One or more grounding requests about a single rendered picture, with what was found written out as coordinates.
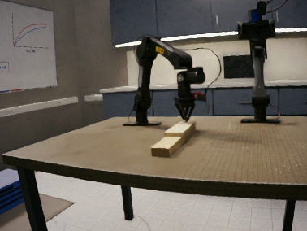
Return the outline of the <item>light wooden bar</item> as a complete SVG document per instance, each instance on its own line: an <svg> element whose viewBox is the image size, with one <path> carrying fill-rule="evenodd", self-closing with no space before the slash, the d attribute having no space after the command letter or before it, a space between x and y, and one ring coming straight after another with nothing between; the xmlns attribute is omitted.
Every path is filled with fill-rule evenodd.
<svg viewBox="0 0 307 231"><path fill-rule="evenodd" d="M195 131L196 125L183 137L164 137L151 147L152 156L170 157Z"/></svg>

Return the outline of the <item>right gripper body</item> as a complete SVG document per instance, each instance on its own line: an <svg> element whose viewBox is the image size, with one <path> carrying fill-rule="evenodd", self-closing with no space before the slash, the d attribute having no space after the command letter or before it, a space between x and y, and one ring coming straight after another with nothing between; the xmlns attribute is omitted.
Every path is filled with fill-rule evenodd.
<svg viewBox="0 0 307 231"><path fill-rule="evenodd" d="M200 92L191 93L191 85L177 85L177 87L178 87L178 97L174 97L174 100L175 100L175 103L179 105L195 103L196 98L193 98L195 97L194 94L200 94L202 96L205 96L204 94L201 94ZM181 99L181 98L185 98L185 99Z"/></svg>

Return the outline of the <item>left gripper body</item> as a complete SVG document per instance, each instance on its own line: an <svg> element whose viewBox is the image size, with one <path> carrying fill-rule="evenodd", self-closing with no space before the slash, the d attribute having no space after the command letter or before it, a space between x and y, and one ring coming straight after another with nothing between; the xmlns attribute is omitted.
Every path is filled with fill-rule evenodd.
<svg viewBox="0 0 307 231"><path fill-rule="evenodd" d="M259 16L263 14L258 14L256 13L256 11L251 12L251 14L252 14L252 21L249 21L248 23L243 23L244 39L253 40L253 39L270 38L269 20L259 20ZM239 39L239 40L244 40L244 39Z"/></svg>

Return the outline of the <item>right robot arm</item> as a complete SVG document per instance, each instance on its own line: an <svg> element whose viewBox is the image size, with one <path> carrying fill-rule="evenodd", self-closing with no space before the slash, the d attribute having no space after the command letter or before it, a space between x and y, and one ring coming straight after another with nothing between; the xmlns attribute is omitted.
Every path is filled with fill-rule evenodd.
<svg viewBox="0 0 307 231"><path fill-rule="evenodd" d="M161 37L156 38L162 40ZM158 39L144 36L136 49L136 57L139 59L139 79L132 108L133 111L136 111L136 122L126 122L123 126L157 126L161 124L161 121L148 121L147 118L147 110L152 103L149 91L151 69L158 54L166 58L173 65L174 70L187 69L187 71L177 72L177 85L201 85L205 82L203 67L193 67L190 54L177 50Z"/></svg>

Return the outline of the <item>pale wooden slat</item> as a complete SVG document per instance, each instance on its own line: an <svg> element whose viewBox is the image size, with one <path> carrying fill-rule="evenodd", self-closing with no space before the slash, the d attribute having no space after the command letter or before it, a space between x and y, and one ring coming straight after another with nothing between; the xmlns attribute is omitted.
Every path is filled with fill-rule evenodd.
<svg viewBox="0 0 307 231"><path fill-rule="evenodd" d="M178 124L164 132L164 137L183 137L197 124L196 120L189 120L188 123L184 121L181 120Z"/></svg>

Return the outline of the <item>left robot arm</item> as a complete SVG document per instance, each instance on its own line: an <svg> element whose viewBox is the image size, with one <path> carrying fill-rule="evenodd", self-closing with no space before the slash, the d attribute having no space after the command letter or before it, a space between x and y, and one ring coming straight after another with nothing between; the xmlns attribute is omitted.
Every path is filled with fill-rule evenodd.
<svg viewBox="0 0 307 231"><path fill-rule="evenodd" d="M256 11L258 14L266 14L267 2L265 0L258 0L257 9L249 10L249 21L252 21L251 12ZM266 38L268 39L268 38ZM258 40L249 40L249 49L250 49L250 59L253 60L254 66L254 74L255 74L255 82L253 87L253 95L252 95L252 107L254 107L254 119L241 119L241 123L271 123L271 124L279 124L279 119L266 119L266 107L270 104L270 95L268 97L268 103L266 105L266 87L264 83L264 64L265 58L267 59L267 49L266 49L266 39L258 39ZM265 41L265 43L264 43ZM257 46L261 46L262 48L255 48ZM254 46L254 47L253 47ZM252 47L252 48L251 48ZM253 52L253 56L251 55ZM265 57L266 56L266 57ZM279 120L279 122L277 121Z"/></svg>

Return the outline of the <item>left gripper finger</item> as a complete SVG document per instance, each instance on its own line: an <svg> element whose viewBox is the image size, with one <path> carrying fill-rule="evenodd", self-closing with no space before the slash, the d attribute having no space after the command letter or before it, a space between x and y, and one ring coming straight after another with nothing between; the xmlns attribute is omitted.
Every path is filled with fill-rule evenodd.
<svg viewBox="0 0 307 231"><path fill-rule="evenodd" d="M269 24L271 25L271 29L270 29L270 37L276 37L276 33L275 33L275 20L269 20Z"/></svg>
<svg viewBox="0 0 307 231"><path fill-rule="evenodd" d="M237 22L238 39L244 39L243 25L242 25L242 31L241 31L241 25L242 25L242 21L238 21Z"/></svg>

